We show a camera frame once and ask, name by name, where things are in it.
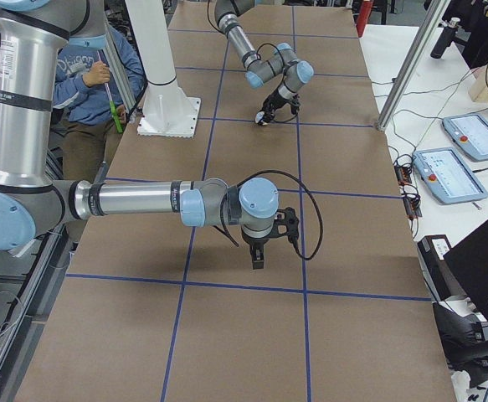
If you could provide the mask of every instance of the brown table surface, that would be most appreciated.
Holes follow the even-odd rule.
[[[256,126],[278,80],[251,90],[206,4],[179,3],[170,39],[179,85],[202,98],[195,137],[129,125],[108,180],[234,184],[285,170],[320,205],[320,253],[304,262],[271,240],[252,271],[243,241],[177,214],[91,219],[17,401],[455,400],[352,12],[259,6],[240,21],[255,47],[286,42],[314,65],[299,119]],[[308,198],[269,178],[309,254]]]

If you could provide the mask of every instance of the light blue joint cover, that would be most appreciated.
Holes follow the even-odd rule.
[[[50,3],[51,0],[0,0],[0,7],[9,11],[31,11]]]
[[[277,187],[266,178],[252,178],[240,189],[240,204],[255,218],[271,218],[279,208]]]
[[[306,61],[300,61],[295,67],[297,76],[303,84],[308,83],[314,75],[312,66]]]
[[[35,237],[32,216],[19,201],[0,193],[0,250],[27,244]]]
[[[279,50],[279,51],[281,51],[281,50],[285,50],[285,49],[290,49],[290,50],[292,50],[292,47],[291,47],[289,44],[285,43],[285,42],[283,42],[282,44],[278,44],[278,45],[277,45],[277,46],[275,46],[275,47],[276,47],[277,49],[275,49],[275,50],[274,50],[274,54],[277,54],[277,53],[278,53],[278,52],[277,52],[277,50]]]
[[[96,50],[102,50],[106,47],[106,35],[93,36],[90,38],[71,37],[69,44],[73,46],[81,46],[82,48],[90,48]]]
[[[196,188],[180,196],[180,219],[185,226],[204,226],[205,212],[203,195]]]
[[[253,71],[248,71],[245,73],[245,78],[247,79],[247,82],[249,82],[249,85],[251,85],[251,88],[254,90],[264,85],[264,81]]]

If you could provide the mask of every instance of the tablet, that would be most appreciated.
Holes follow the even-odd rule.
[[[477,114],[445,117],[444,130],[475,161],[488,160],[488,121]]]
[[[420,177],[441,203],[467,203],[488,197],[484,186],[454,148],[416,151],[413,156]]]

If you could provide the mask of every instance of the red object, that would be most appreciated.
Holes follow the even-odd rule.
[[[373,0],[364,0],[361,4],[361,9],[359,10],[359,16],[357,17],[357,35],[359,38],[362,37],[364,33],[364,29],[367,26],[368,18],[370,17],[370,13],[372,12],[372,6],[374,4]]]

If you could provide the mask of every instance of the white table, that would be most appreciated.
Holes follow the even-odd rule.
[[[415,27],[380,25],[368,25],[366,27],[364,36],[361,38],[361,44],[367,61],[368,73],[373,82],[390,82],[393,77],[397,76],[416,33],[417,28]],[[428,48],[424,51],[406,93],[443,89],[450,84],[459,82],[469,73],[467,65],[454,44],[446,49],[441,59],[432,59],[429,56],[439,34],[440,29],[435,32]],[[475,78],[469,75],[459,87],[453,85],[448,90],[441,92],[405,95],[397,111],[408,109],[424,116],[446,117],[485,109],[488,104],[475,103],[470,100],[468,90],[474,81]],[[377,96],[378,108],[381,110],[387,98],[385,96],[379,97],[379,95],[386,95],[392,88],[392,84],[373,85],[372,87]],[[481,115],[488,120],[488,110],[481,112]],[[393,118],[393,121],[400,136],[407,138],[414,144],[420,142],[419,150],[454,147],[453,142],[442,128],[441,120],[424,119],[402,111]],[[410,154],[413,151],[411,145],[394,135],[393,123],[388,125],[386,134],[389,145],[397,148],[400,153]],[[391,157],[395,159],[396,152],[391,151]],[[473,170],[488,167],[488,162],[472,162],[467,156],[464,156],[464,160]],[[488,191],[488,171],[477,173],[476,177]],[[488,219],[488,198],[476,202],[481,209],[476,208],[473,203],[442,205],[432,196],[425,184],[421,183],[419,178],[417,179],[418,189],[422,197],[421,211],[423,217],[419,219],[419,231],[415,241],[422,239],[425,235],[444,234],[454,246]]]

